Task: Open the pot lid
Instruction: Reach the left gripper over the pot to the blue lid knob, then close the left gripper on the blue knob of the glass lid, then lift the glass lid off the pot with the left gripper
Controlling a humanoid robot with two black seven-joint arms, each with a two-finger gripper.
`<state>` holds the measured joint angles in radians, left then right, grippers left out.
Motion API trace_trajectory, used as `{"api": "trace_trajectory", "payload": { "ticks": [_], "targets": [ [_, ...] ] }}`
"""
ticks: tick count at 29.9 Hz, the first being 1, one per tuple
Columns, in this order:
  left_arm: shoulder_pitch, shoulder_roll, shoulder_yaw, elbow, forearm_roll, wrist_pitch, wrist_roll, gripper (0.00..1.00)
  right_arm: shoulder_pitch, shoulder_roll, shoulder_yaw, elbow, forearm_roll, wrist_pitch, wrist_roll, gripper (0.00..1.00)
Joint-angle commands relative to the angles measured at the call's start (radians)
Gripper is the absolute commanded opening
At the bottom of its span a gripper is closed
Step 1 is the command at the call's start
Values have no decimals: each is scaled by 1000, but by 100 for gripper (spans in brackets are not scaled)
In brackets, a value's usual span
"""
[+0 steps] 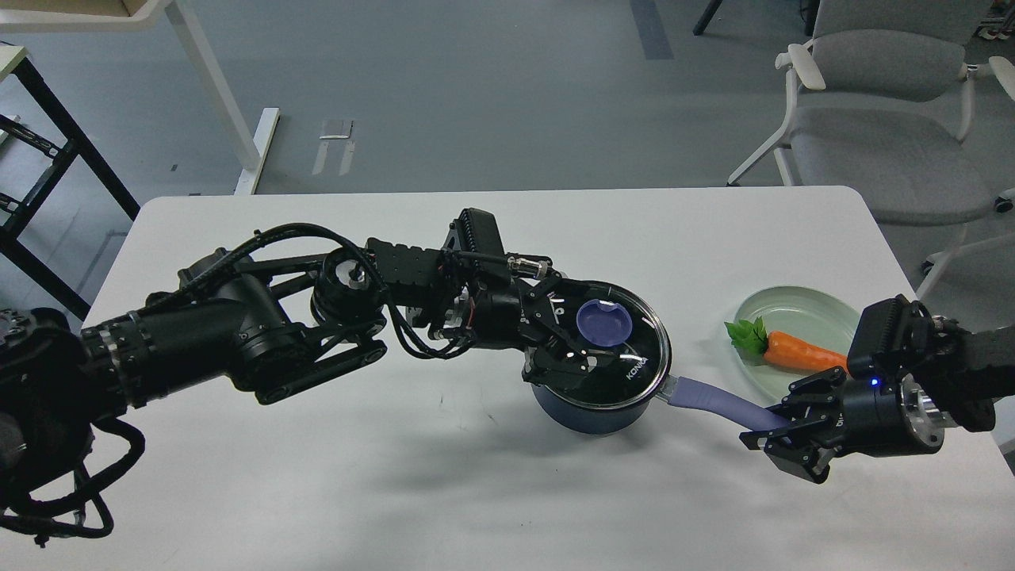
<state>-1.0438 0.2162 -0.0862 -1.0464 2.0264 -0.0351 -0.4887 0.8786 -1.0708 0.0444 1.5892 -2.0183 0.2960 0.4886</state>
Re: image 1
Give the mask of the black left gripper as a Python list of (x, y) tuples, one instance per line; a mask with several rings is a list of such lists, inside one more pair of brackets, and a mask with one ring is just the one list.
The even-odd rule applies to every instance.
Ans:
[(534, 385), (579, 387), (614, 348), (594, 347), (580, 335), (576, 312), (591, 299), (591, 282), (552, 274), (539, 282), (507, 279), (500, 288), (468, 282), (458, 347), (525, 350), (522, 379)]

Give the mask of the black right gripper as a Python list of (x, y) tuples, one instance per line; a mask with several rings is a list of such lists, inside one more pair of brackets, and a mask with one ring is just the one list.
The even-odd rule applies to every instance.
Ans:
[(773, 405), (773, 412), (787, 420), (830, 416), (841, 408), (842, 433), (784, 427), (743, 431), (741, 442), (750, 450), (763, 451), (785, 473), (817, 485), (827, 480), (829, 463), (838, 455), (893, 458), (941, 449), (946, 415), (917, 382), (847, 379), (845, 369), (812, 374), (791, 383), (789, 394)]

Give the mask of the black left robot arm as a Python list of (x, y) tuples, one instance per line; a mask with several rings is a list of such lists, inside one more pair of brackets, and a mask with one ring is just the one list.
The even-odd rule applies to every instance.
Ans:
[(515, 348), (526, 379), (576, 388), (619, 344), (566, 318), (551, 259), (504, 249), (496, 218), (465, 209), (438, 249), (290, 223), (180, 270), (173, 292), (73, 332), (55, 308), (2, 310), (2, 527), (101, 538), (101, 492), (141, 458), (128, 408), (225, 377), (276, 404), (384, 357), (378, 333), (420, 360)]

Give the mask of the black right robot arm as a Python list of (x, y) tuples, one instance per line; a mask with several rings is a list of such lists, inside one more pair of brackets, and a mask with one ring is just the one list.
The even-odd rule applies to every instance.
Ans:
[(979, 333), (898, 295), (867, 307), (847, 354), (813, 346), (764, 322), (726, 325), (734, 347), (801, 373), (773, 427), (741, 434), (779, 469), (822, 484), (834, 458), (933, 454), (944, 431), (992, 431), (996, 401), (1014, 392), (1013, 329)]

